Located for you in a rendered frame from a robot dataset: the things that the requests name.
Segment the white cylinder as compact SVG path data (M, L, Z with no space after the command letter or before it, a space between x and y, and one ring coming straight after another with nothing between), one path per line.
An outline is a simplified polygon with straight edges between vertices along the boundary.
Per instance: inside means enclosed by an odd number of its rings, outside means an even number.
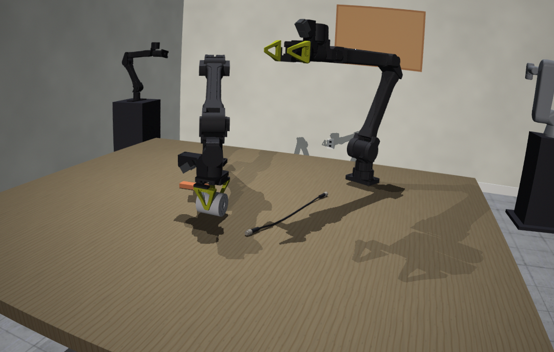
M203 198L205 199L205 204L207 205L210 195L204 192L201 193ZM226 213L227 208L228 196L225 193L216 192L209 210L205 210L202 206L202 203L200 202L200 199L198 197L196 198L196 209L198 212L201 213L222 217Z

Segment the orange stepped block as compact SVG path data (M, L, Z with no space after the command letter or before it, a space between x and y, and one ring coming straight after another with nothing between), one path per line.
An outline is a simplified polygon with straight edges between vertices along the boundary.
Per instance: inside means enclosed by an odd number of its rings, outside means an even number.
M181 182L179 188L181 189L192 189L193 190L194 182Z

